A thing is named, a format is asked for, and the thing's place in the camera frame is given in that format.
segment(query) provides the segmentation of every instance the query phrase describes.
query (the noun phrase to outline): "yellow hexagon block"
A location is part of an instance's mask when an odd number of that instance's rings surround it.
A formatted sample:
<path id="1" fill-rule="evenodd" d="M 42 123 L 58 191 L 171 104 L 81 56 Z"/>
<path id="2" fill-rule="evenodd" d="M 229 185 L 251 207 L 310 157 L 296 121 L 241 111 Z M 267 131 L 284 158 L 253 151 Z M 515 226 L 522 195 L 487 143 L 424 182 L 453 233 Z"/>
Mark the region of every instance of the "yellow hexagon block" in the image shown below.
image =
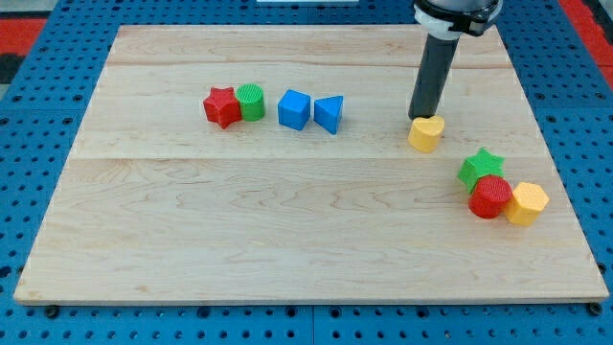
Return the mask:
<path id="1" fill-rule="evenodd" d="M 545 209 L 547 203 L 549 197 L 541 186 L 521 182 L 513 190 L 513 196 L 505 205 L 503 212 L 511 223 L 530 226 Z"/>
<path id="2" fill-rule="evenodd" d="M 444 119 L 440 116 L 435 115 L 428 119 L 417 118 L 413 120 L 409 130 L 409 144 L 416 150 L 430 153 L 439 144 L 443 129 Z"/>

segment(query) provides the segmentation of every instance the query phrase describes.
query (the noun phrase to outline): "blue cube block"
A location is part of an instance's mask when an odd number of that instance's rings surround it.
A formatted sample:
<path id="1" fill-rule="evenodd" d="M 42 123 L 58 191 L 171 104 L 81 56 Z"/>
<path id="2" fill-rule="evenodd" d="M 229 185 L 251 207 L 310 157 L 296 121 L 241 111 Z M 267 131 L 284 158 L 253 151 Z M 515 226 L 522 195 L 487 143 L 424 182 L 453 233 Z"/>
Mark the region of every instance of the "blue cube block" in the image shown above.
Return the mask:
<path id="1" fill-rule="evenodd" d="M 343 96 L 334 96 L 315 101 L 314 120 L 330 134 L 336 134 L 343 116 Z"/>
<path id="2" fill-rule="evenodd" d="M 296 130 L 303 130 L 310 118 L 310 96 L 287 90 L 277 105 L 279 124 Z"/>

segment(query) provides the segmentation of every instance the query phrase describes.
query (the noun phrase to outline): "wood grain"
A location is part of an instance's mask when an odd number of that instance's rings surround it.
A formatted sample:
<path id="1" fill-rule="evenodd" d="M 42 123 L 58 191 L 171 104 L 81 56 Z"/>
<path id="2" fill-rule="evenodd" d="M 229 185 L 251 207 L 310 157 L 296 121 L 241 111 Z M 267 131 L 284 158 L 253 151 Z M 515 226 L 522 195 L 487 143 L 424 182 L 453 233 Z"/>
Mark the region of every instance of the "wood grain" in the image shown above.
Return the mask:
<path id="1" fill-rule="evenodd" d="M 462 38 L 431 154 L 406 141 L 414 26 L 122 27 L 15 298 L 29 305 L 474 304 L 608 295 L 500 37 Z M 211 86 L 267 115 L 205 121 Z M 294 87 L 345 96 L 338 135 L 279 126 Z M 479 219 L 455 177 L 486 147 L 551 198 Z"/>

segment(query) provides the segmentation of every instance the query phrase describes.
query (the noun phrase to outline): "green star block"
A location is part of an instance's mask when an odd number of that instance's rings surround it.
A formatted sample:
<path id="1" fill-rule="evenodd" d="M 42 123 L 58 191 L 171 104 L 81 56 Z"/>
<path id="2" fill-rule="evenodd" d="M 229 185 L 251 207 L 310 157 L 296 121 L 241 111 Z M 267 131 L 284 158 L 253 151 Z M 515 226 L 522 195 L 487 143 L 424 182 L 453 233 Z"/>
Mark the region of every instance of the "green star block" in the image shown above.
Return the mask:
<path id="1" fill-rule="evenodd" d="M 458 172 L 458 178 L 466 184 L 466 189 L 472 194 L 479 178 L 489 174 L 504 177 L 502 172 L 504 161 L 505 158 L 493 155 L 486 149 L 480 148 L 477 154 L 465 159 L 460 172 Z"/>
<path id="2" fill-rule="evenodd" d="M 244 121 L 257 121 L 264 116 L 264 93 L 257 84 L 244 84 L 237 90 L 240 113 Z"/>

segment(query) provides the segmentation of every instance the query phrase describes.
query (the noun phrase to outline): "toy block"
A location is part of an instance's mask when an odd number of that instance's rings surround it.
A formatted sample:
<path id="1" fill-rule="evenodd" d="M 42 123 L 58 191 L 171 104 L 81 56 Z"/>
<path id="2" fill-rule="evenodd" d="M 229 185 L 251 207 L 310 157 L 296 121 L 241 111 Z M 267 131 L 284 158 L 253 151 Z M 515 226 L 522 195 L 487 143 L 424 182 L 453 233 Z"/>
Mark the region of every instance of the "toy block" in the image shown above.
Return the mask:
<path id="1" fill-rule="evenodd" d="M 515 187 L 503 212 L 513 224 L 530 226 L 549 203 L 549 197 L 537 184 L 521 182 Z"/>
<path id="2" fill-rule="evenodd" d="M 477 181 L 468 201 L 468 208 L 482 219 L 494 219 L 511 199 L 511 194 L 511 185 L 504 178 L 487 175 Z"/>
<path id="3" fill-rule="evenodd" d="M 240 113 L 244 121 L 257 121 L 264 116 L 264 93 L 254 83 L 241 85 L 237 90 Z"/>
<path id="4" fill-rule="evenodd" d="M 277 105 L 279 124 L 296 130 L 303 130 L 310 118 L 310 96 L 287 90 Z"/>
<path id="5" fill-rule="evenodd" d="M 419 117 L 413 120 L 407 140 L 415 150 L 432 152 L 443 135 L 444 119 L 440 116 L 432 116 L 428 119 Z"/>
<path id="6" fill-rule="evenodd" d="M 240 121 L 240 104 L 234 96 L 234 88 L 224 89 L 212 87 L 211 94 L 203 102 L 204 111 L 210 122 L 218 123 L 221 128 L 226 128 L 231 123 Z"/>
<path id="7" fill-rule="evenodd" d="M 466 189 L 472 194 L 479 178 L 489 174 L 504 177 L 502 171 L 504 161 L 505 158 L 493 155 L 486 149 L 480 148 L 477 154 L 464 161 L 458 172 L 458 178 L 466 184 Z"/>
<path id="8" fill-rule="evenodd" d="M 328 97 L 315 101 L 313 121 L 330 134 L 336 134 L 343 117 L 343 96 Z"/>

